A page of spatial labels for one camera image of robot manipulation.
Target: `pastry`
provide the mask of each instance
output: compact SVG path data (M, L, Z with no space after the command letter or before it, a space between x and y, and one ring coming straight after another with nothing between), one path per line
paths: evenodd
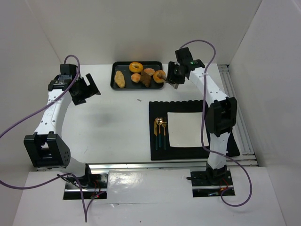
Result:
M145 68L144 71L149 74L150 76L153 76L155 73L155 70L152 68Z
M143 65L138 62L132 62L128 68L131 72L134 73L140 73L141 71L143 71Z
M138 74L138 73L135 73L135 74L132 74L132 76L131 76L131 80L133 81L133 82L139 82L140 81L140 74Z
M156 71L154 73L154 80L156 83L163 83L164 79L162 79L162 78L165 76L166 76L166 74L164 71L162 71L162 70Z
M124 80L124 75L121 71L116 71L114 81L120 88L124 88L126 86L126 81Z
M151 83L151 76L147 74L145 71L142 71L140 82L142 82L146 87L149 87Z

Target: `white plate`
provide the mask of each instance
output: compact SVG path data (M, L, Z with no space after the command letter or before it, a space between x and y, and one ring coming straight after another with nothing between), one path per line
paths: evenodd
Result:
M201 147L202 113L167 113L169 143L171 147ZM204 145L208 146L206 128Z

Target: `baking tray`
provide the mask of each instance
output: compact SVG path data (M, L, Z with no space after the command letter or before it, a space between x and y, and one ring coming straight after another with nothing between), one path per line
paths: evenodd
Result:
M158 84L154 81L153 78L151 79L149 87L145 87L145 85L142 82L139 82L139 83L133 82L131 80L131 76L134 73L131 72L128 68L128 66L132 62L134 62L134 61L125 61L125 62L117 61L113 64L111 83L110 83L112 89L114 89L114 90L142 90L142 89L150 90L150 89L161 89L164 86L164 83ZM141 63L143 65L143 68L152 68L155 71L162 70L162 63L159 61L135 61L135 62ZM121 71L124 75L124 79L126 81L126 86L124 88L120 88L114 81L116 71Z

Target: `white wall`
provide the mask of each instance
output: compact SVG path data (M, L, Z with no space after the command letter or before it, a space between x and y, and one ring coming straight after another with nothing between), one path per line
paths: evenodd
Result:
M301 0L263 0L230 74L288 226L301 221L300 63Z
M0 131L42 107L59 60L24 0L0 5ZM31 162L23 145L40 117L29 119L0 140L0 179L24 186ZM0 185L1 226L13 223L22 191Z
M233 58L261 0L27 0L60 60L84 64L175 59L192 39L210 40L216 62ZM191 45L208 62L210 47Z

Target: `spoon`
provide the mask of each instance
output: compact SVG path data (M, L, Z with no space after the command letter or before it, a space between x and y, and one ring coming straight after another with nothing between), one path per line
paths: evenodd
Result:
M159 147L162 147L162 142L161 142L161 125L163 124L163 118L162 117L156 118L156 124L159 126Z

